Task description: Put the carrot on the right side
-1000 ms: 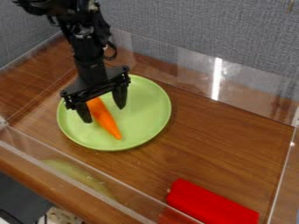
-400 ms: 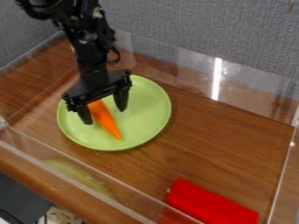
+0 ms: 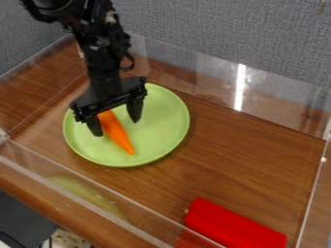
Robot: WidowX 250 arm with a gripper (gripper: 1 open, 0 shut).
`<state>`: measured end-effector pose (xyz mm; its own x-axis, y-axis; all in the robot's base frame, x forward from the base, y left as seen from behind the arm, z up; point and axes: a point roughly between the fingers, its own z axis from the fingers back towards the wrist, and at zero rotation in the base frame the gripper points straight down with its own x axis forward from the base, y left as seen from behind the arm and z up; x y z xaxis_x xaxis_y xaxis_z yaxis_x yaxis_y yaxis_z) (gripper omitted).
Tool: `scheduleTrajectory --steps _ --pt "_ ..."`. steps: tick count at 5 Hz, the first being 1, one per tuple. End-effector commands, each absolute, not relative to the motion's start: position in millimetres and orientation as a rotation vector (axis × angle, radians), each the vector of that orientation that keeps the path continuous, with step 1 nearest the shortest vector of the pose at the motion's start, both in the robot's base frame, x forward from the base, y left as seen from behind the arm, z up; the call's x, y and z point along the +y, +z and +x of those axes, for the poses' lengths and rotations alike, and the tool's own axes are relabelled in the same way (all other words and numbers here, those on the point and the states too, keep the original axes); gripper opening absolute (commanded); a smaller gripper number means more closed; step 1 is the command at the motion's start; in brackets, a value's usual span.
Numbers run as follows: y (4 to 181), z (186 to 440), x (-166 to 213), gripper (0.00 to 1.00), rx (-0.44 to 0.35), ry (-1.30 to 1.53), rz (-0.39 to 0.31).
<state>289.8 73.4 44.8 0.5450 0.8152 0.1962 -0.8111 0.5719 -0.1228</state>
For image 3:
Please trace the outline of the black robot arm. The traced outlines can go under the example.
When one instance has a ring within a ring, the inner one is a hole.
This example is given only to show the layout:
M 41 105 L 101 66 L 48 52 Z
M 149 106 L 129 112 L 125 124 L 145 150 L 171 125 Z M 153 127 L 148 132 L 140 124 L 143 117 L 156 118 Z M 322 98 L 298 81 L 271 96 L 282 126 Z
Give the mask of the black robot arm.
M 89 85 L 71 102 L 75 120 L 84 123 L 93 136 L 104 134 L 99 115 L 119 106 L 127 107 L 131 119 L 141 119 L 147 95 L 144 77 L 123 78 L 135 69 L 124 67 L 131 36 L 124 32 L 111 0 L 20 0 L 40 22 L 57 22 L 75 38 L 87 65 Z

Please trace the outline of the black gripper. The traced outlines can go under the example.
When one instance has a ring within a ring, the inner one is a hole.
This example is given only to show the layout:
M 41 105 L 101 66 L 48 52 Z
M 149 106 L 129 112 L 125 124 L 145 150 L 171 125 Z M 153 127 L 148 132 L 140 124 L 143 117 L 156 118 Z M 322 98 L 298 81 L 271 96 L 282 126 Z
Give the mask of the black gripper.
M 147 95 L 145 77 L 121 78 L 120 70 L 87 67 L 89 85 L 83 94 L 71 102 L 77 122 L 87 122 L 95 137 L 104 135 L 101 122 L 96 115 L 108 109 L 125 105 L 129 117 L 137 123 L 143 116 Z

